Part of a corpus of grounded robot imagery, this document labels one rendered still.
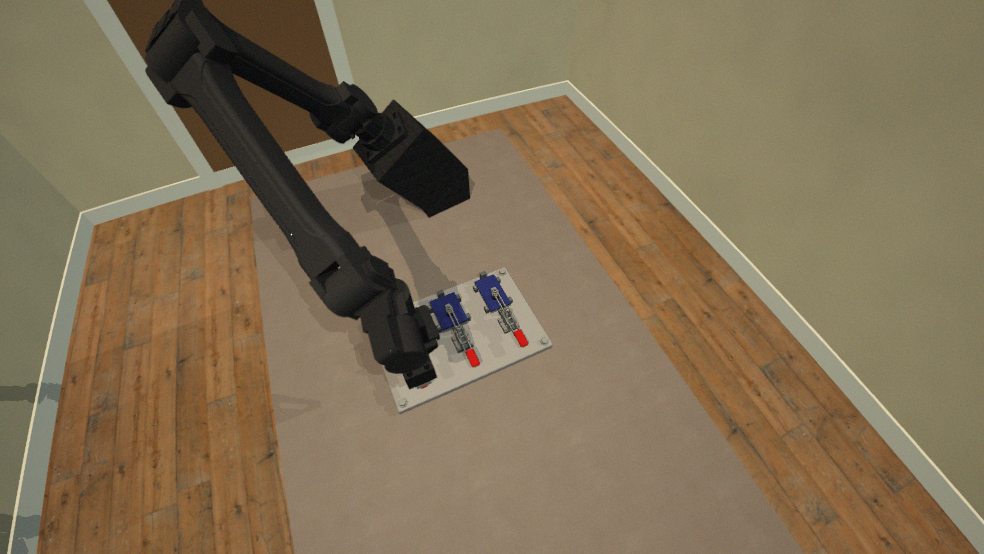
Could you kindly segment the grey toggle clamp with red handle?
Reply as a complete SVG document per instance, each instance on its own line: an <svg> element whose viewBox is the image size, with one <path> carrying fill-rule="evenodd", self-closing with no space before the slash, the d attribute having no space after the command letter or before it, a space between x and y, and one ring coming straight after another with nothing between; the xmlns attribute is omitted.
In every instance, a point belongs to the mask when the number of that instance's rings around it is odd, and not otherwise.
<svg viewBox="0 0 984 554"><path fill-rule="evenodd" d="M512 310L510 308L507 308L506 307L506 305L505 305L504 301L502 300L501 296L499 295L498 289L496 287L491 288L491 292L492 292L492 299L493 300L497 300L500 308L502 309L502 311L501 311L501 318L498 318L498 322L499 322L502 330L504 331L505 334L508 333L508 332L510 332L510 331L512 331L513 335L516 337L516 339L519 342L520 346L521 347L527 346L528 345L528 341L525 338L525 336L524 336L523 332L521 331L521 329L519 329L519 326L520 325L517 322L517 320L515 319L514 314L512 313ZM500 300L503 303L505 309L503 309L503 307L501 306L498 298L500 298ZM507 315L507 313L508 313L508 315ZM513 330L515 330L515 329L518 329L518 330L514 332Z"/></svg>

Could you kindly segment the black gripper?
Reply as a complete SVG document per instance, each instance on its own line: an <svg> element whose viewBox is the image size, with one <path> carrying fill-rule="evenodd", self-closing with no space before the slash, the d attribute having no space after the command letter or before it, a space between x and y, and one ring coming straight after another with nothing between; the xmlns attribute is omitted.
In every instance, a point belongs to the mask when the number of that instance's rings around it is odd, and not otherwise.
<svg viewBox="0 0 984 554"><path fill-rule="evenodd" d="M440 339L440 335L439 335L439 332L437 330L437 327L436 327L436 325L435 325L435 323L433 321L433 318L432 318L432 316L431 316L431 314L430 314L430 312L428 310L428 307L426 305L422 305L422 306L417 307L417 308L419 309L419 312L420 312L420 314L422 316L422 319L423 319L423 321L425 323L425 327L426 327L426 330L427 330L427 333L428 333L428 337L429 337L429 340L430 340L428 343L424 344L425 347L426 347L426 350L427 350L428 354L430 354L433 350L435 350L438 347L437 340Z"/></svg>

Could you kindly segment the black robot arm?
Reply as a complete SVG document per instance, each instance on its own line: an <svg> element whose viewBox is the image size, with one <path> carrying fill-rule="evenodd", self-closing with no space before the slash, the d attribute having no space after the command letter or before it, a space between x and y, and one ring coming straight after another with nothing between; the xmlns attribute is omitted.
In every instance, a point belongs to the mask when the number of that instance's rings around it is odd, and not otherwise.
<svg viewBox="0 0 984 554"><path fill-rule="evenodd" d="M326 307L361 318L375 360L402 373L409 390L431 384L437 375L424 345L430 340L408 285L326 211L233 74L310 112L314 125L338 143L358 136L370 164L407 138L401 114L378 113L354 84L313 79L227 27L202 0L175 0L145 52L145 72L162 98L201 117L286 236Z"/></svg>

